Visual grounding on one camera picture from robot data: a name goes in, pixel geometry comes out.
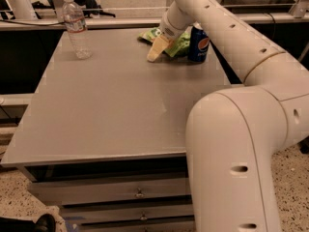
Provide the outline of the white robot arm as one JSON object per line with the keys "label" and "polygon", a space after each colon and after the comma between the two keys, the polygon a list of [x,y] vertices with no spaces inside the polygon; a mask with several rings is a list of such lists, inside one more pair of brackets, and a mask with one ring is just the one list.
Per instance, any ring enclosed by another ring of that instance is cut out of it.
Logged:
{"label": "white robot arm", "polygon": [[271,158],[309,136],[309,72],[219,0],[174,0],[149,61],[193,24],[227,61],[232,84],[198,100],[186,122],[196,231],[282,232]]}

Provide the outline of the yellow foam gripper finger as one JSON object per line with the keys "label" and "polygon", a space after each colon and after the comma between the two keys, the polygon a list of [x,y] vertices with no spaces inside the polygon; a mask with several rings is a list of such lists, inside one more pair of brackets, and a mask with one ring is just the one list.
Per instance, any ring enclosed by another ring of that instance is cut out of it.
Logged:
{"label": "yellow foam gripper finger", "polygon": [[160,56],[160,54],[172,43],[173,41],[167,38],[165,35],[159,35],[158,37],[156,37],[147,55],[147,60],[149,62],[154,62]]}

